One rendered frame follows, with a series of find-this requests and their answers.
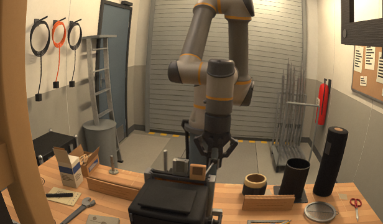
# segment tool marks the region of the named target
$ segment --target cork board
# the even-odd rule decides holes
[[[363,57],[362,57],[363,60],[361,64],[362,69],[361,69],[361,73],[353,69],[352,91],[360,93],[372,100],[375,100],[383,104],[383,96],[382,96],[383,83],[377,82],[378,59],[379,59],[379,53],[382,52],[382,48],[381,47],[375,47],[375,48],[376,48],[375,50],[376,58],[375,58],[374,69],[368,70],[366,69],[366,63],[365,63],[366,47],[363,47],[364,49]],[[360,85],[361,76],[367,76],[366,86]]]

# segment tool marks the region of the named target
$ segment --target metal step ladder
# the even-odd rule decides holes
[[[113,99],[111,97],[111,82],[110,82],[110,69],[109,69],[109,38],[117,37],[117,35],[92,35],[88,37],[83,37],[83,39],[86,40],[86,55],[88,60],[88,79],[90,83],[90,95],[91,95],[91,104],[92,104],[92,113],[93,113],[93,122],[95,125],[99,125],[99,119],[102,118],[104,115],[109,114],[109,117],[111,120],[115,121],[114,119],[114,109],[113,109]],[[103,47],[94,49],[92,46],[92,40],[99,41],[100,39],[103,39]],[[92,61],[92,52],[94,51],[103,51],[103,63],[104,68],[94,70],[93,69],[93,61]],[[106,84],[105,89],[100,91],[95,91],[95,73],[98,72],[104,72],[104,82]],[[106,93],[107,96],[107,105],[108,109],[105,111],[102,111],[99,113],[98,111],[98,105],[96,103],[96,96]],[[116,130],[116,144],[117,144],[117,160],[118,162],[123,162],[121,153],[119,152],[119,141],[118,141],[118,135],[117,135],[117,128]]]

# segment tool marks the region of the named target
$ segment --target yellow paper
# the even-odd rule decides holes
[[[50,190],[49,193],[50,194],[73,193],[73,197],[47,198],[49,201],[58,202],[58,203],[62,203],[62,204],[65,204],[65,205],[70,205],[70,206],[74,206],[75,202],[77,202],[77,200],[81,196],[81,193],[79,193],[79,192],[74,192],[74,191],[71,191],[71,190],[60,189],[60,188],[57,188],[57,187],[53,187]]]

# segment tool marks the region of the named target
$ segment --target orange stripe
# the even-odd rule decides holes
[[[200,66],[198,67],[198,84],[201,85],[201,79],[200,79],[200,75],[201,75],[201,66],[203,66],[203,62],[200,63]]]
[[[216,0],[217,4],[218,4],[218,13],[219,14],[222,14],[222,9],[221,9],[221,0]]]
[[[182,56],[184,56],[184,55],[191,55],[191,56],[194,56],[194,57],[198,58],[198,59],[201,61],[201,58],[200,58],[199,56],[197,56],[197,55],[193,55],[193,54],[183,54],[183,55],[181,55],[181,56],[179,56],[179,57],[182,57]]]
[[[195,105],[193,104],[193,106],[197,109],[201,109],[201,110],[205,110],[205,106],[198,106],[198,105]]]
[[[236,82],[236,85],[247,85],[247,84],[250,84],[252,82],[252,79],[250,79],[249,81],[245,81],[245,82]]]
[[[205,97],[207,99],[216,100],[216,101],[230,101],[230,100],[233,100],[233,97],[230,97],[230,98],[218,98],[218,97],[212,97],[212,96],[208,96],[208,95],[206,95]]]
[[[241,17],[241,16],[224,16],[227,19],[237,19],[237,20],[251,20],[251,17]]]
[[[194,5],[194,7],[199,6],[199,5],[205,5],[205,6],[212,7],[215,10],[215,12],[216,12],[215,6],[211,5],[210,3],[205,3],[205,2],[197,3],[197,4]]]

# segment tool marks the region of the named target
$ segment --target red scissors handle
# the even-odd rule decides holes
[[[358,199],[358,198],[351,198],[350,203],[351,203],[351,205],[353,205],[355,208],[358,208],[358,207],[360,207],[360,206],[362,205],[360,199]]]

